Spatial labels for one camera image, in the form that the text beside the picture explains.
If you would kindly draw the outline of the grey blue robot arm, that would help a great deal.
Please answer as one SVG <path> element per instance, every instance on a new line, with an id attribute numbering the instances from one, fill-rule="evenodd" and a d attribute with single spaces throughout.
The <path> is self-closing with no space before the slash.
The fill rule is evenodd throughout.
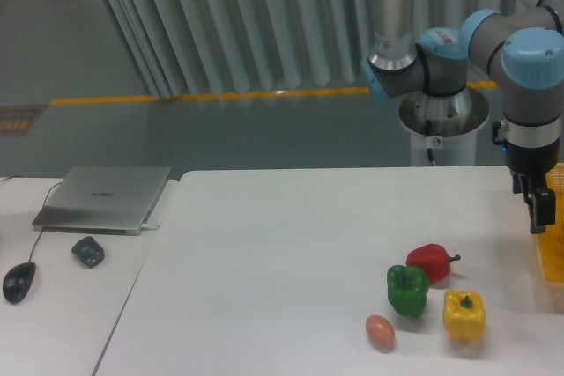
<path id="1" fill-rule="evenodd" d="M 412 37 L 413 0 L 380 0 L 375 40 L 361 63 L 370 93 L 387 99 L 412 92 L 444 103 L 466 97 L 468 63 L 500 88 L 503 116 L 493 143 L 505 152 L 513 191 L 529 210 L 531 232 L 556 219 L 546 175 L 558 160 L 563 123 L 563 0 L 523 0 L 527 11 L 476 11 L 457 31 Z"/>

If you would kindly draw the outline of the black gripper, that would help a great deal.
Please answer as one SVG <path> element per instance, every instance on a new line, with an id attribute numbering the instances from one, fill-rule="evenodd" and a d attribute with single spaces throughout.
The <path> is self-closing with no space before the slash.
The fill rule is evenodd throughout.
<path id="1" fill-rule="evenodd" d="M 555 193 L 547 187 L 536 187 L 531 192 L 531 178 L 545 176 L 552 170 L 559 156 L 559 140 L 528 148 L 512 144 L 504 139 L 505 163 L 512 177 L 512 192 L 521 194 L 531 209 L 531 233 L 545 232 L 555 224 Z"/>

